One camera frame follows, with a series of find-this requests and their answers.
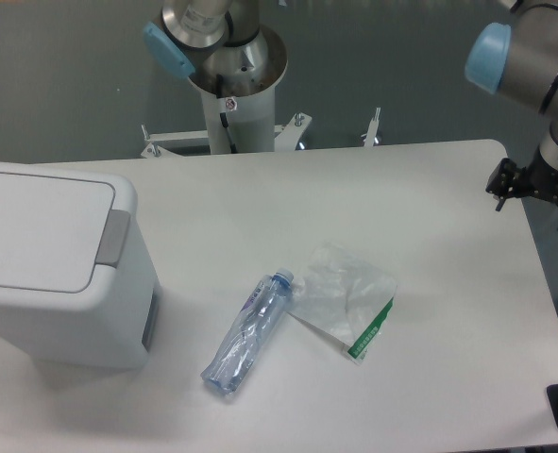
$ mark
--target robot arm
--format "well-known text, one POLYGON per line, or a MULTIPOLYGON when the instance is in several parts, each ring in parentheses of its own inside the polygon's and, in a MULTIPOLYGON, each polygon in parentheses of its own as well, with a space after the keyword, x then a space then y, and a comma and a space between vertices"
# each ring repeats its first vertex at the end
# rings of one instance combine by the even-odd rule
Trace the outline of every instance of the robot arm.
POLYGON ((259 0, 166 0, 144 41, 201 94, 212 154, 274 150, 274 89, 287 55, 260 25, 259 0))
POLYGON ((532 163, 518 168, 504 159, 486 190, 500 210, 509 198, 532 196, 558 207, 558 1, 508 2, 519 17, 512 30, 491 24, 474 45, 466 77, 486 91, 514 99, 553 121, 532 163))

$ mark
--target plastic water bottle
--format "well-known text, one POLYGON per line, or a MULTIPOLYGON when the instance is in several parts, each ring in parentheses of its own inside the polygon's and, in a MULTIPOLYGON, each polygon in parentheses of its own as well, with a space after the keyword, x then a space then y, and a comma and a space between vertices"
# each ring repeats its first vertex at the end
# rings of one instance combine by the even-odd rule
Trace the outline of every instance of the plastic water bottle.
POLYGON ((294 275, 278 269, 264 276, 232 323, 218 352, 201 377, 220 394, 231 394, 260 354, 280 316, 291 301, 294 275))

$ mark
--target white table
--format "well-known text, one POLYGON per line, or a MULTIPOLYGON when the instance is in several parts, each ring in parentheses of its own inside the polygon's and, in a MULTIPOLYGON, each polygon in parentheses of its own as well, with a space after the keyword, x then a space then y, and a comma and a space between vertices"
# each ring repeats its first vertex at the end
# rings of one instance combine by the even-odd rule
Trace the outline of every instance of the white table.
POLYGON ((130 178, 165 294, 149 363, 36 362, 0 340, 0 453, 442 452, 558 443, 558 321, 496 142, 59 164, 130 178), (391 273, 362 366, 285 317, 231 402, 209 363, 264 273, 334 239, 391 273))

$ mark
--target gray floor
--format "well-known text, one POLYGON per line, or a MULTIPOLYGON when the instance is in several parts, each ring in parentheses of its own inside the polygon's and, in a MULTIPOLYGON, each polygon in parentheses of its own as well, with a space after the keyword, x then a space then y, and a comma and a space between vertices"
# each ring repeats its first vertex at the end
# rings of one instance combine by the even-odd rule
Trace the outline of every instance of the gray floor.
MULTIPOLYGON (((463 76, 480 31, 513 21, 497 2, 261 3, 262 21, 289 51, 277 121, 310 114, 311 147, 360 144, 376 106, 386 144, 493 138, 520 164, 546 130, 545 119, 463 76)), ((150 133, 203 129, 195 92, 144 49, 142 27, 160 7, 161 0, 0 3, 0 160, 136 158, 140 124, 150 133)), ((525 206, 558 310, 558 214, 532 200, 525 206)))

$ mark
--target green stripe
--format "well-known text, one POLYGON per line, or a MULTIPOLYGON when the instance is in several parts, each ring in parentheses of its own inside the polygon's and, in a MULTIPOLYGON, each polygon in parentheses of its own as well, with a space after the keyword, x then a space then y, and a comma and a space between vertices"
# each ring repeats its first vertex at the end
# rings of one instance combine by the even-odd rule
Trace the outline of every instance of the green stripe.
POLYGON ((381 324, 383 324, 385 318, 388 317, 388 312, 390 311, 390 309, 392 309, 393 305, 394 305, 394 297, 390 299, 390 302, 388 302, 386 306, 383 307, 383 310, 380 311, 380 314, 378 314, 377 317, 373 320, 373 322, 369 324, 369 327, 366 328, 363 334, 360 337, 358 337, 358 340, 354 342, 354 345, 350 347, 347 353, 352 358, 358 359, 358 356, 360 356, 364 352, 366 347, 369 346, 371 340, 373 340, 375 338, 375 335, 379 333, 381 324))

